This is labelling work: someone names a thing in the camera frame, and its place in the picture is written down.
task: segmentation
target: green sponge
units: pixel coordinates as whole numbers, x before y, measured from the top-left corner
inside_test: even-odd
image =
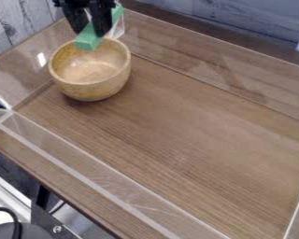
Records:
[[[124,12],[124,8],[121,5],[117,5],[112,9],[112,21],[113,24],[118,21]],[[78,49],[92,51],[102,42],[102,37],[98,37],[94,33],[92,22],[85,26],[81,33],[77,35],[74,39],[74,46]]]

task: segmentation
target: wooden bowl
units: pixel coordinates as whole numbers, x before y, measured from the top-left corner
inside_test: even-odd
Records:
[[[61,92],[80,101],[98,101],[116,94],[130,74],[130,52],[117,40],[105,38],[93,51],[65,43],[48,63]]]

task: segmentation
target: wooden table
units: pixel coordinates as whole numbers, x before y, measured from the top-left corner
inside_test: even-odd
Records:
[[[287,62],[132,11],[125,22],[132,76],[97,103],[64,97],[36,59],[73,37],[65,21],[0,57],[0,152],[121,238],[283,238],[299,54]]]

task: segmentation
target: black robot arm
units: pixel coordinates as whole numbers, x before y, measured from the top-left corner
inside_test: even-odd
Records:
[[[64,10],[65,18],[76,34],[81,32],[88,24],[84,11],[89,8],[94,32],[102,37],[112,28],[110,10],[116,6],[114,0],[52,0],[56,7]]]

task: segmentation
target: bowl rim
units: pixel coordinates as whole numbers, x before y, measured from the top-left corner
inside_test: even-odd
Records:
[[[112,41],[114,43],[117,43],[118,45],[121,45],[122,49],[124,49],[124,52],[126,53],[126,60],[122,64],[122,67],[118,69],[118,71],[114,73],[114,75],[112,75],[110,77],[108,77],[105,80],[102,81],[90,81],[90,82],[68,82],[66,80],[64,80],[54,72],[54,69],[52,67],[52,62],[53,62],[53,59],[54,59],[54,56],[56,54],[58,53],[58,51],[69,44],[73,44],[73,40],[70,41],[66,41],[53,52],[52,56],[49,57],[49,60],[48,60],[48,71],[50,73],[50,75],[61,82],[64,82],[65,84],[68,85],[77,85],[77,86],[86,86],[86,85],[92,85],[92,84],[96,84],[96,83],[102,83],[105,82],[106,80],[112,79],[113,77],[116,77],[124,70],[125,68],[128,67],[129,63],[130,63],[130,51],[129,51],[129,48],[120,42],[120,40],[117,39],[112,39],[109,37],[105,37],[102,40],[108,40],[108,41]]]

